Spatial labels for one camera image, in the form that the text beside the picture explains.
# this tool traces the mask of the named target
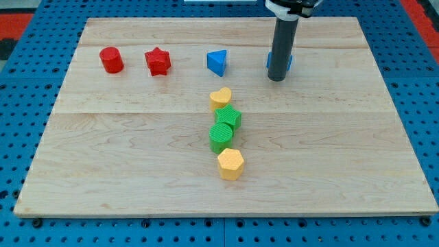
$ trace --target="black cylinder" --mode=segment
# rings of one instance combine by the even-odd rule
[[[298,19],[295,21],[283,21],[276,19],[274,29],[272,57],[268,67],[268,77],[275,82],[285,79],[288,61],[293,49],[294,36],[296,35]]]

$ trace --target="yellow block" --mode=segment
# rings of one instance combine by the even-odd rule
[[[225,107],[232,99],[232,91],[228,87],[224,87],[219,91],[211,93],[211,110]]]
[[[222,179],[237,180],[244,171],[244,158],[241,152],[226,148],[218,155],[218,170]]]

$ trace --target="red cylinder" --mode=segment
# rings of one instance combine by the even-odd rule
[[[118,73],[123,69],[121,54],[116,47],[107,47],[99,53],[105,71]]]

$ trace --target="red star block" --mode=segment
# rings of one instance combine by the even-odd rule
[[[162,51],[158,47],[145,53],[146,64],[151,75],[167,75],[166,70],[171,67],[171,59],[168,51]]]

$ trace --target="red surface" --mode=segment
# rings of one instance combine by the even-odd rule
[[[19,40],[34,14],[0,14],[0,40]]]
[[[145,59],[152,76],[167,75],[167,70],[171,67],[171,58],[168,51],[162,51],[156,47],[145,53]]]
[[[439,32],[434,29],[431,19],[425,14],[424,7],[416,0],[401,0],[401,3],[436,62],[439,63]]]
[[[119,50],[116,47],[107,47],[99,53],[105,71],[118,73],[123,69],[123,61]]]

